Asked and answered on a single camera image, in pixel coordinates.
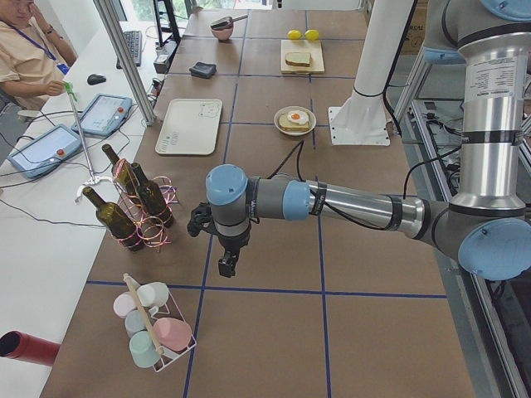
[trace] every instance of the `red cylinder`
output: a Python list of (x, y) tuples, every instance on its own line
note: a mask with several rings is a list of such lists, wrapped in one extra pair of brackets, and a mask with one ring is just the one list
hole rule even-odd
[(0, 357), (52, 366), (60, 346), (56, 342), (12, 331), (0, 337)]

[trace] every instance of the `mint green mug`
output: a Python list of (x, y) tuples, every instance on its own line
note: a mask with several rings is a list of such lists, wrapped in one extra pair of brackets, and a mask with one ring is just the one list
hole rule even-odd
[(134, 364), (138, 367), (151, 367), (160, 360), (149, 333), (145, 330), (135, 333), (129, 340), (129, 350)]

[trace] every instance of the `computer mouse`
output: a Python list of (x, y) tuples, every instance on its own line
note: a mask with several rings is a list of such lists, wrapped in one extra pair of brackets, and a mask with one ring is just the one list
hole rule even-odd
[(86, 82), (89, 85), (98, 85), (99, 83), (103, 83), (104, 81), (107, 81), (107, 78), (103, 75), (98, 75), (96, 73), (93, 73), (92, 75), (89, 75), (89, 77), (86, 78)]

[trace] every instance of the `sandwich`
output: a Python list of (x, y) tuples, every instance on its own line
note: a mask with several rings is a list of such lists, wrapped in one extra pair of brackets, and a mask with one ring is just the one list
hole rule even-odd
[(309, 131), (309, 116), (303, 110), (291, 110), (279, 117), (279, 126), (284, 131)]
[(288, 52), (285, 55), (285, 63), (290, 66), (309, 67), (311, 54), (309, 52)]

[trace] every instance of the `green glass bottle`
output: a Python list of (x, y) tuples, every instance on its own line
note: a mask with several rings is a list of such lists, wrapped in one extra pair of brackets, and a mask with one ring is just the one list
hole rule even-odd
[(124, 160), (121, 163), (121, 169), (118, 173), (116, 173), (117, 163), (119, 161), (118, 155), (114, 151), (113, 147), (107, 143), (104, 144), (101, 149), (103, 152), (105, 152), (105, 155), (107, 155), (107, 158), (109, 158), (110, 162), (113, 164), (113, 176), (116, 176), (116, 182), (118, 185), (120, 185), (120, 187), (127, 192), (127, 196), (135, 205), (140, 205), (140, 200), (137, 198), (136, 191), (134, 190), (134, 174), (131, 170), (131, 164), (127, 160)]
[(174, 222), (172, 210), (169, 208), (168, 203), (166, 203), (160, 187), (156, 182), (148, 180), (138, 163), (132, 163), (131, 169), (138, 182), (138, 185), (135, 187), (137, 196), (146, 212), (150, 216), (160, 218), (165, 227), (171, 226)]
[(144, 241), (138, 235), (136, 225), (116, 203), (104, 201), (91, 187), (83, 188), (83, 195), (96, 207), (96, 218), (123, 246), (132, 251), (144, 247)]

